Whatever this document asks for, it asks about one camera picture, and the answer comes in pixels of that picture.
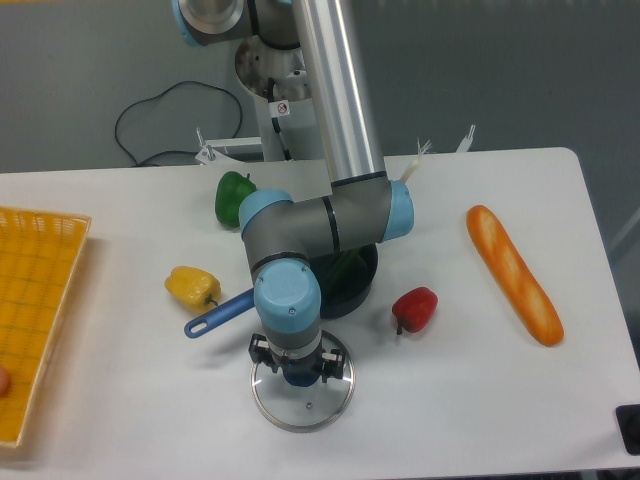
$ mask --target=silver metal tube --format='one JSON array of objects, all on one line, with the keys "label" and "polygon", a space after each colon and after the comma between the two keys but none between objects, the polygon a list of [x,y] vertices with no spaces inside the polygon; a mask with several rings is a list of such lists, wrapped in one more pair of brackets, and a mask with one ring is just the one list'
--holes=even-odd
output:
[{"label": "silver metal tube", "polygon": [[293,11],[332,182],[385,170],[347,2],[294,0]]},{"label": "silver metal tube", "polygon": [[231,30],[242,16],[244,0],[179,0],[185,20],[203,33]]}]

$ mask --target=black cable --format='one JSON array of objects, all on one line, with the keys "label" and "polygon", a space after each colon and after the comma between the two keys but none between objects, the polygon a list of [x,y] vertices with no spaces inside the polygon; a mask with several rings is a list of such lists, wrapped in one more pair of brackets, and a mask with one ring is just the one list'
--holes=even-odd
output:
[{"label": "black cable", "polygon": [[[274,103],[276,101],[273,90],[276,86],[276,81],[269,77],[267,84],[267,102]],[[271,125],[273,125],[273,131],[278,135],[278,140],[280,142],[280,147],[282,148],[282,153],[284,155],[285,160],[293,160],[291,157],[291,152],[289,151],[289,147],[287,147],[287,142],[284,140],[284,135],[282,134],[282,129],[280,128],[280,122],[278,121],[278,117],[271,117]]]},{"label": "black cable", "polygon": [[221,87],[216,87],[214,85],[209,85],[208,83],[203,83],[203,82],[198,82],[196,80],[184,80],[182,82],[178,82],[172,86],[170,86],[169,88],[167,88],[164,92],[156,95],[155,97],[150,97],[150,98],[145,98],[144,100],[138,100],[135,103],[132,103],[131,105],[129,105],[127,108],[125,108],[122,113],[118,116],[118,119],[116,120],[116,125],[115,125],[115,129],[114,129],[114,137],[116,140],[116,143],[118,144],[118,146],[124,151],[124,153],[127,154],[127,156],[133,161],[133,163],[135,164],[135,167],[147,167],[147,166],[154,166],[154,167],[158,167],[159,165],[156,163],[150,163],[151,160],[154,160],[158,157],[162,157],[164,155],[196,155],[198,153],[198,151],[186,151],[186,150],[165,150],[163,152],[158,152],[155,153],[153,155],[151,155],[150,157],[145,158],[144,160],[138,161],[138,159],[136,159],[136,157],[133,156],[133,154],[127,150],[127,148],[120,142],[120,139],[118,138],[118,126],[120,125],[120,121],[122,120],[122,117],[124,117],[124,115],[131,110],[132,108],[142,104],[142,103],[146,103],[146,102],[152,102],[154,100],[159,100],[160,98],[162,98],[163,96],[165,96],[167,93],[169,93],[171,90],[174,90],[178,87],[181,87],[183,85],[195,85],[195,86],[199,86],[199,87],[205,87],[205,88],[209,88],[211,90],[216,90],[218,92],[222,92],[225,95],[228,95],[230,98],[233,99],[234,102],[236,102],[236,105],[238,106],[238,115],[239,115],[239,119],[238,119],[238,125],[236,126],[235,131],[233,132],[233,135],[231,136],[231,138],[236,138],[236,135],[238,135],[238,132],[240,131],[240,127],[242,127],[242,105],[240,105],[240,100],[238,100],[238,97],[236,97],[233,93],[231,93],[229,90],[225,90],[224,88]]}]

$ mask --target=tabletop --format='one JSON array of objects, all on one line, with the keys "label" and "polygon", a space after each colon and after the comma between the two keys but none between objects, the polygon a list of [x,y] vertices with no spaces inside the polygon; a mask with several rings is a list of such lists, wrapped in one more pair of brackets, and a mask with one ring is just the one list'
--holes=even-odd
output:
[{"label": "tabletop", "polygon": [[[399,178],[413,159],[387,159]],[[177,265],[212,272],[223,300],[251,287],[237,230],[213,213],[227,170],[295,200],[330,192],[323,162],[0,175],[0,204],[93,218],[34,415],[2,478],[415,478],[640,465],[617,406],[640,375],[577,157],[566,149],[428,155],[408,182],[416,222],[378,247],[371,293],[323,328],[348,347],[353,400],[295,434],[254,404],[255,310],[200,339],[164,289]],[[554,303],[563,342],[535,342],[465,227],[496,213]],[[398,337],[390,307],[426,286],[429,325]]]}]

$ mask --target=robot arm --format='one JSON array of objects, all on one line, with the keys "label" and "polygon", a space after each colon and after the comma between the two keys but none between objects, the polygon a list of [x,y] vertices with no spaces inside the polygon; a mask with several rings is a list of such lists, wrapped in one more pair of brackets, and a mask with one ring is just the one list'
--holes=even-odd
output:
[{"label": "robot arm", "polygon": [[[225,12],[240,4],[191,2],[225,4]],[[189,3],[180,0],[180,7]],[[320,288],[309,259],[407,234],[413,205],[406,186],[387,178],[350,5],[247,0],[245,8],[266,12],[275,5],[288,9],[295,20],[333,193],[294,203],[284,191],[260,190],[243,202],[242,239],[266,333],[254,335],[249,350],[254,362],[274,372],[281,367],[290,383],[305,386],[319,376],[326,381],[342,375],[340,352],[322,349]]]}]

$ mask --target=black object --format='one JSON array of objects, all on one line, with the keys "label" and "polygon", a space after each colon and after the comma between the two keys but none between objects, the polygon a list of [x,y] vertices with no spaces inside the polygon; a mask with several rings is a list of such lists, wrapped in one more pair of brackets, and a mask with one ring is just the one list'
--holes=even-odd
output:
[{"label": "black object", "polygon": [[116,120],[116,125],[114,128],[114,137],[116,140],[116,143],[118,144],[118,146],[124,151],[124,153],[127,154],[127,156],[133,161],[133,163],[135,164],[135,167],[146,167],[146,166],[154,166],[154,167],[158,167],[159,165],[155,164],[155,163],[151,163],[151,160],[154,160],[158,157],[162,157],[164,155],[191,155],[191,156],[195,156],[198,151],[187,151],[187,150],[165,150],[163,152],[159,152],[156,153],[154,155],[151,155],[150,157],[145,158],[144,160],[138,160],[136,157],[133,156],[133,154],[120,142],[120,138],[118,137],[118,126],[120,125],[120,121],[122,120],[122,117],[124,117],[124,115],[131,110],[132,108],[142,104],[142,103],[146,103],[146,102],[152,102],[154,100],[159,100],[162,97],[164,97],[167,93],[169,93],[172,90],[175,90],[176,88],[182,87],[182,86],[195,86],[195,87],[204,87],[207,88],[209,90],[214,90],[217,92],[221,92],[224,93],[225,95],[227,95],[229,98],[231,98],[235,103],[236,106],[238,107],[238,115],[239,115],[239,119],[238,119],[238,124],[236,126],[235,131],[233,132],[233,136],[231,138],[236,138],[236,135],[238,135],[238,132],[240,131],[240,127],[242,127],[242,105],[240,105],[240,100],[238,100],[238,97],[236,97],[233,93],[231,93],[229,90],[226,90],[222,87],[216,87],[215,85],[209,85],[208,83],[203,83],[203,82],[197,82],[195,80],[185,80],[182,82],[178,82],[174,85],[171,85],[169,88],[167,88],[164,92],[159,93],[158,95],[151,97],[151,98],[145,98],[144,100],[139,100],[135,103],[132,103],[131,105],[129,105],[127,108],[125,108],[122,113],[118,116],[118,119]]},{"label": "black object", "polygon": [[264,363],[267,367],[270,367],[273,373],[278,373],[278,364],[271,355],[269,344],[267,343],[267,337],[254,333],[251,335],[251,342],[249,343],[249,356],[253,363]]},{"label": "black object", "polygon": [[616,408],[616,417],[627,452],[640,455],[640,405],[622,405]]},{"label": "black object", "polygon": [[322,292],[320,317],[325,320],[343,317],[365,301],[378,269],[378,250],[374,244],[310,261]]},{"label": "black object", "polygon": [[331,353],[323,353],[322,358],[322,383],[327,383],[327,378],[333,377],[342,380],[344,376],[344,354],[338,348],[331,349]]},{"label": "black object", "polygon": [[294,387],[310,387],[320,377],[322,383],[327,383],[328,378],[341,380],[344,376],[344,353],[338,348],[327,353],[322,349],[322,342],[310,355],[292,360],[286,354],[275,355],[269,348],[267,337],[254,333],[249,343],[249,356],[253,363],[264,363],[273,373],[278,373],[282,367],[285,380]]}]

